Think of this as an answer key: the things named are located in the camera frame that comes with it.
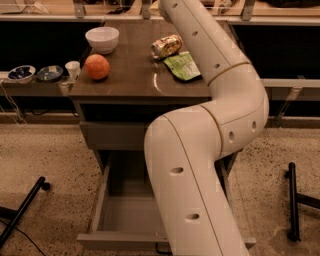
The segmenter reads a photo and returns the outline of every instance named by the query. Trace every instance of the white bowl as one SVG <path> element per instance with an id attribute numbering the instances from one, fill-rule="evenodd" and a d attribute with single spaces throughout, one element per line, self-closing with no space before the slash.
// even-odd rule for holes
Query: white bowl
<path id="1" fill-rule="evenodd" d="M 20 84 L 26 84 L 31 82 L 33 79 L 33 75 L 36 72 L 36 69 L 30 65 L 19 66 L 12 69 L 8 78 L 10 81 L 17 82 Z"/>
<path id="2" fill-rule="evenodd" d="M 90 46 L 98 53 L 108 54 L 118 44 L 119 31 L 112 27 L 93 28 L 86 33 L 86 39 Z"/>

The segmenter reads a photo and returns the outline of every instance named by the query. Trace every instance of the speckled floor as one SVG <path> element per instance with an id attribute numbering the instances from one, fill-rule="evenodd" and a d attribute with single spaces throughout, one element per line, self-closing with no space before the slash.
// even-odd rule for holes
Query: speckled floor
<path id="1" fill-rule="evenodd" d="M 251 255 L 320 255 L 320 210 L 300 206 L 302 241 L 287 239 L 289 190 L 284 178 L 288 163 L 295 162 L 299 192 L 320 198 L 318 127 L 267 128 L 238 155 L 230 183 L 239 228 L 244 237 L 257 239 Z M 47 256 L 146 255 L 87 251 L 76 241 L 90 224 L 100 177 L 77 125 L 0 124 L 0 168 L 1 206 L 17 208 L 39 176 L 51 183 L 50 191 L 38 193 L 19 225 Z M 14 231 L 0 255 L 41 254 Z"/>

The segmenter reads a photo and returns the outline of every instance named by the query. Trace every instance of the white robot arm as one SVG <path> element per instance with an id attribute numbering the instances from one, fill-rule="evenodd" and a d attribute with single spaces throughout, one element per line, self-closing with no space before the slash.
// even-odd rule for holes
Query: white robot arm
<path id="1" fill-rule="evenodd" d="M 145 136 L 147 169 L 172 252 L 248 255 L 214 162 L 263 130 L 267 94 L 250 61 L 200 1 L 160 1 L 212 96 L 162 115 Z"/>

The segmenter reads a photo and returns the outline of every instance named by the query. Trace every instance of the small bowl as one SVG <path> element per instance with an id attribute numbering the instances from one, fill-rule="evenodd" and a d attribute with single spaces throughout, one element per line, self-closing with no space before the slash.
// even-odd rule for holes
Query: small bowl
<path id="1" fill-rule="evenodd" d="M 37 78 L 46 83 L 54 83 L 61 79 L 63 74 L 63 68 L 60 66 L 48 66 L 42 68 L 37 73 Z"/>
<path id="2" fill-rule="evenodd" d="M 90 46 L 100 54 L 111 53 L 119 41 L 119 30 L 113 27 L 98 27 L 86 33 Z"/>
<path id="3" fill-rule="evenodd" d="M 36 69 L 30 65 L 23 65 L 12 69 L 9 74 L 9 80 L 20 84 L 31 82 Z"/>

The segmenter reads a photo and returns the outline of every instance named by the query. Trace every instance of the drawer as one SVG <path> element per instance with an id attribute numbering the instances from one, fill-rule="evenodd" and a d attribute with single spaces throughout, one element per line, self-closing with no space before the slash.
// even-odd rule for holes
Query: drawer
<path id="1" fill-rule="evenodd" d="M 143 150 L 146 127 L 131 122 L 80 123 L 88 148 L 96 150 Z"/>
<path id="2" fill-rule="evenodd" d="M 88 250 L 169 250 L 143 151 L 110 153 L 90 231 L 77 240 Z"/>

